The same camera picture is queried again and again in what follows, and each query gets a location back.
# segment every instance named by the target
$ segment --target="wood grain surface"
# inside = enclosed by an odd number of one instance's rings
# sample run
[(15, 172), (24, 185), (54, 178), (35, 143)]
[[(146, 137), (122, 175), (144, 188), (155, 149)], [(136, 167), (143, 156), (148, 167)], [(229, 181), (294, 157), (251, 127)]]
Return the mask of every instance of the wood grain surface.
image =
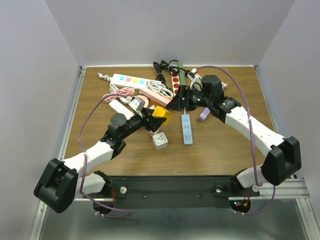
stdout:
[[(239, 82), (249, 102), (251, 114), (264, 125), (273, 129), (265, 100), (253, 67), (225, 68)], [(97, 73), (123, 74), (133, 77), (155, 79), (153, 67), (89, 67), (86, 70), (79, 101), (77, 104), (72, 129), (65, 153), (70, 158), (82, 149), (77, 141), (79, 130), (86, 117), (101, 97), (109, 93), (109, 83), (99, 79)], [(201, 69), (201, 76), (217, 75), (229, 84), (226, 96), (233, 97), (244, 104), (235, 84), (226, 74), (218, 69)], [(167, 84), (171, 85), (170, 75), (165, 72)], [(168, 146), (156, 150), (152, 138), (140, 129), (125, 139), (126, 147), (120, 155), (106, 161), (93, 171), (100, 170), (107, 175), (233, 175), (236, 172), (252, 167), (250, 142), (235, 129), (223, 124), (212, 115), (204, 122), (197, 121), (203, 108), (188, 112), (191, 118), (193, 145), (184, 146), (181, 114), (172, 112), (168, 125), (161, 127), (168, 139)], [(85, 126), (81, 140), (87, 148), (92, 147), (104, 135), (115, 112), (107, 103), (102, 103)], [(257, 152), (257, 163), (264, 161), (263, 155)]]

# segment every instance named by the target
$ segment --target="power outlet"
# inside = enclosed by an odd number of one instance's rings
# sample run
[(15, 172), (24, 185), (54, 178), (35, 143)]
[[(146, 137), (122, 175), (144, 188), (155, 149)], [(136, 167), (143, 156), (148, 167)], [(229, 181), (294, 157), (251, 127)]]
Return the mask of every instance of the power outlet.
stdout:
[(194, 143), (192, 138), (190, 115), (182, 114), (181, 120), (182, 120), (183, 143), (185, 146), (190, 146)]

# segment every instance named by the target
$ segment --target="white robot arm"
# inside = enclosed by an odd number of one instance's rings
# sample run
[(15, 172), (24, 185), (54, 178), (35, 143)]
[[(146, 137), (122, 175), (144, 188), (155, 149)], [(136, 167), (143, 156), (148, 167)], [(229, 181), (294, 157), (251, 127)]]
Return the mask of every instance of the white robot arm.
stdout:
[[(224, 95), (222, 82), (218, 77), (207, 75), (201, 79), (201, 84), (202, 90), (181, 85), (166, 108), (176, 111), (192, 111), (196, 107), (208, 108), (213, 116), (251, 139), (247, 111), (239, 102)], [(63, 212), (75, 198), (83, 196), (81, 182), (84, 172), (119, 155), (126, 146), (124, 139), (141, 127), (155, 132), (166, 120), (165, 117), (152, 116), (151, 109), (140, 109), (138, 106), (143, 106), (141, 102), (136, 102), (135, 106), (138, 115), (129, 120), (121, 113), (112, 116), (105, 135), (85, 153), (63, 161), (56, 158), (51, 160), (34, 189), (34, 195), (57, 213)], [(250, 121), (255, 146), (265, 156), (265, 161), (262, 165), (244, 169), (231, 176), (230, 183), (236, 191), (243, 191), (256, 182), (269, 182), (277, 186), (301, 168), (300, 144), (297, 139), (293, 136), (285, 138), (273, 132), (254, 117), (251, 117)], [(87, 157), (86, 171), (84, 155)], [(93, 194), (101, 193), (104, 189), (110, 192), (110, 188), (108, 176), (97, 171), (85, 177), (82, 191)]]

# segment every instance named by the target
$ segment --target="yellow object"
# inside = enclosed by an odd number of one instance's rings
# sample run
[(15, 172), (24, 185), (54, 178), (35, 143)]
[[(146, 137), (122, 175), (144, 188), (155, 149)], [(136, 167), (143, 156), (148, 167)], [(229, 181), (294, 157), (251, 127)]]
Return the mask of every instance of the yellow object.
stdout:
[(164, 125), (167, 125), (171, 119), (172, 113), (163, 108), (162, 106), (156, 106), (155, 110), (152, 113), (152, 116), (154, 117), (165, 117), (166, 121), (163, 123)]

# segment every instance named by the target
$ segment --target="white power adapter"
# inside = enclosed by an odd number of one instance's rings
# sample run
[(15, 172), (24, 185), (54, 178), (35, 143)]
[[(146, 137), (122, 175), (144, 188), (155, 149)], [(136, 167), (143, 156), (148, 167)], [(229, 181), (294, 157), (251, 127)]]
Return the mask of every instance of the white power adapter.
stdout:
[(153, 135), (152, 142), (156, 150), (160, 150), (168, 146), (168, 139), (164, 132)]

